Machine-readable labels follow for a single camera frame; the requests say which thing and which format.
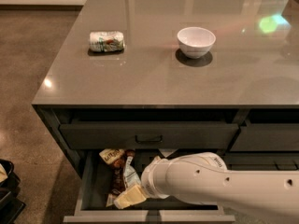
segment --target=bowl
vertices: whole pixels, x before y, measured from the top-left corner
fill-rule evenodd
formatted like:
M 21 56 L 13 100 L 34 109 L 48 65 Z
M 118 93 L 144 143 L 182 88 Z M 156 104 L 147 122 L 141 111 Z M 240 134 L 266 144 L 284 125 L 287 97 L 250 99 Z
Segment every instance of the bowl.
M 213 47 L 216 36 L 205 28 L 187 27 L 178 32 L 178 44 L 185 56 L 197 59 Z

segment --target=drawer handle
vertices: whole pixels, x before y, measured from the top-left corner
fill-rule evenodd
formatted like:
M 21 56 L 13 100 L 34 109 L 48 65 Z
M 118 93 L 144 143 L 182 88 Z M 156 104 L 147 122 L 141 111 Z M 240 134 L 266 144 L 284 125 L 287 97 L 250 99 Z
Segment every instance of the drawer handle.
M 163 142 L 163 136 L 160 135 L 159 139 L 157 139 L 157 140 L 139 140 L 138 135 L 135 135 L 135 141 L 139 145 L 153 145 L 153 144 L 157 144 L 157 143 L 162 143 Z

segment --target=concrete floor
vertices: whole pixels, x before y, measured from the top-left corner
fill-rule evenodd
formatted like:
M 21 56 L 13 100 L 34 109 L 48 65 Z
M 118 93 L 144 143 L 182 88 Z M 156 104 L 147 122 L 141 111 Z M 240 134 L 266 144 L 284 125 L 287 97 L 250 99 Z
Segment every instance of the concrete floor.
M 80 179 L 31 107 L 77 11 L 0 10 L 0 158 L 13 161 L 26 203 L 16 224 L 73 215 Z M 236 214 L 236 224 L 264 222 Z

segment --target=closed drawer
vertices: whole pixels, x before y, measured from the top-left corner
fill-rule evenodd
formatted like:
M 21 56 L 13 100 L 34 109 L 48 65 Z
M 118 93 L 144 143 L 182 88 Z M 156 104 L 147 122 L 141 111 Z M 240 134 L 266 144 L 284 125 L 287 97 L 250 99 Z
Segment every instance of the closed drawer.
M 137 150 L 133 166 L 141 175 L 156 150 Z M 90 151 L 82 178 L 75 214 L 64 217 L 64 223 L 233 223 L 217 205 L 192 205 L 174 198 L 147 200 L 124 210 L 106 207 L 111 183 L 111 169 L 100 162 L 98 152 Z
M 231 151 L 299 151 L 299 124 L 241 127 Z
M 60 126 L 72 149 L 105 147 L 226 149 L 238 126 L 224 122 L 95 122 Z

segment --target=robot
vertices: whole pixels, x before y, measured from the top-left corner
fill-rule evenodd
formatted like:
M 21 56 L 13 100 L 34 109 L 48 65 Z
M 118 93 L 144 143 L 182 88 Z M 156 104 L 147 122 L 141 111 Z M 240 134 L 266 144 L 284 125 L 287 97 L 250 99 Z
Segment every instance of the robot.
M 214 153 L 156 157 L 141 176 L 146 194 L 192 204 L 218 204 L 269 223 L 299 223 L 297 171 L 232 171 Z

